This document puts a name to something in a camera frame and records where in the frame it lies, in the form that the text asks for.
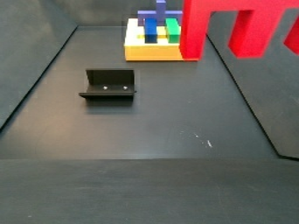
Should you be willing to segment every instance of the dark gray surface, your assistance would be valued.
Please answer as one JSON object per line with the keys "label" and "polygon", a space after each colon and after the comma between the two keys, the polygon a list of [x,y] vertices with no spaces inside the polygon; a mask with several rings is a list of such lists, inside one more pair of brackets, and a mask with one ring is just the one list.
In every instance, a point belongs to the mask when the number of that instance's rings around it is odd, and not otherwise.
{"label": "dark gray surface", "polygon": [[291,224],[299,220],[297,162],[3,160],[0,171],[6,224]]}
{"label": "dark gray surface", "polygon": [[[198,62],[124,60],[120,28],[79,28],[0,136],[0,158],[275,158],[211,44]],[[87,68],[134,68],[132,107],[87,104]]]}
{"label": "dark gray surface", "polygon": [[297,10],[286,13],[262,59],[237,59],[227,47],[233,13],[217,13],[210,23],[211,41],[275,149],[293,158],[299,158],[299,57],[283,42],[297,16]]}
{"label": "dark gray surface", "polygon": [[0,1],[0,128],[75,28],[51,1]]}
{"label": "dark gray surface", "polygon": [[[155,0],[52,0],[79,25],[116,25],[127,23],[127,19],[139,10],[155,10]],[[168,0],[167,9],[182,10],[183,0]]]}

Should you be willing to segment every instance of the black bracket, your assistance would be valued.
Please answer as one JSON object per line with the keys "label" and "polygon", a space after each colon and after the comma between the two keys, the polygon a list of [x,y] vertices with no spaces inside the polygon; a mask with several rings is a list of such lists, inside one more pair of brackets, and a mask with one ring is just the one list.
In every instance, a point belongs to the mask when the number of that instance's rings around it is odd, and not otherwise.
{"label": "black bracket", "polygon": [[135,97],[132,69],[88,69],[88,90],[79,93],[86,99]]}

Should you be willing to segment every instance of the blue block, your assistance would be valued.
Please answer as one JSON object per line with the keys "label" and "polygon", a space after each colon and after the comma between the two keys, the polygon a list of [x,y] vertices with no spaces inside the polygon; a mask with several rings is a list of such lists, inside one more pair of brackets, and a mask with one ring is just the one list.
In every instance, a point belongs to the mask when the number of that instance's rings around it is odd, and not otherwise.
{"label": "blue block", "polygon": [[156,19],[144,19],[144,42],[147,44],[158,43]]}

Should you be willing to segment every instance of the wall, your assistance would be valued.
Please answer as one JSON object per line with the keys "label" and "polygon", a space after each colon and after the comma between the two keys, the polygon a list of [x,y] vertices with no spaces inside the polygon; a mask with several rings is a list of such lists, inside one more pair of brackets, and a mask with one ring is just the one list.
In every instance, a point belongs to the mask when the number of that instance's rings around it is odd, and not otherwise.
{"label": "wall", "polygon": [[0,128],[75,29],[48,0],[0,2]]}
{"label": "wall", "polygon": [[262,59],[238,59],[227,47],[237,14],[218,12],[210,22],[210,39],[247,103],[278,153],[293,158],[299,158],[299,57],[283,43],[297,16],[298,10],[285,14]]}
{"label": "wall", "polygon": [[[79,25],[122,26],[138,10],[154,10],[155,0],[52,0]],[[168,0],[167,9],[180,10],[183,0]]]}

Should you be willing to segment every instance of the yellow block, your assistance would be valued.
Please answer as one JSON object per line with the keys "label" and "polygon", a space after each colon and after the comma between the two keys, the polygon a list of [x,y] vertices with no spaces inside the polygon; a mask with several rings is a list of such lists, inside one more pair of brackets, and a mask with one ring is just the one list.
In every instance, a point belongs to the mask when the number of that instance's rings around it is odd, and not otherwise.
{"label": "yellow block", "polygon": [[[164,26],[156,26],[158,38],[167,39]],[[138,38],[146,38],[146,28],[143,26],[138,26]]]}
{"label": "yellow block", "polygon": [[170,44],[167,38],[159,38],[156,44],[146,44],[138,38],[138,19],[130,18],[126,30],[126,60],[183,60],[179,44]]}

